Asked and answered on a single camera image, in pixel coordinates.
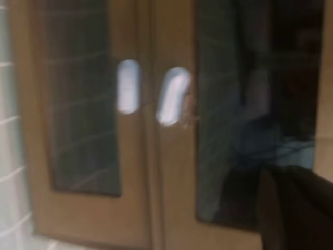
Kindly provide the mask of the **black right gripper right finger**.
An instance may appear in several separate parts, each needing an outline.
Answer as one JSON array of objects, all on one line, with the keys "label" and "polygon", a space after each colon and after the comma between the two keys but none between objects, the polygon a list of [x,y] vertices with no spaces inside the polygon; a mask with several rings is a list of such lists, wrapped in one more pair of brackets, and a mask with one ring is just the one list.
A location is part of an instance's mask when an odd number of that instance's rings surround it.
[{"label": "black right gripper right finger", "polygon": [[301,196],[332,221],[332,182],[299,166],[288,167],[287,173]]}]

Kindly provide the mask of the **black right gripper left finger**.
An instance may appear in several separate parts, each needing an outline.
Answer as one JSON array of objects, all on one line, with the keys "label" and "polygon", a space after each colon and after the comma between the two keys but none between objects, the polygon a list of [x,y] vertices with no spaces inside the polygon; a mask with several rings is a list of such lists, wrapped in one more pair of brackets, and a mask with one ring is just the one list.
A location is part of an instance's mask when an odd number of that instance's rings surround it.
[{"label": "black right gripper left finger", "polygon": [[261,170],[258,228],[264,249],[332,249],[332,221],[296,189],[287,168]]}]

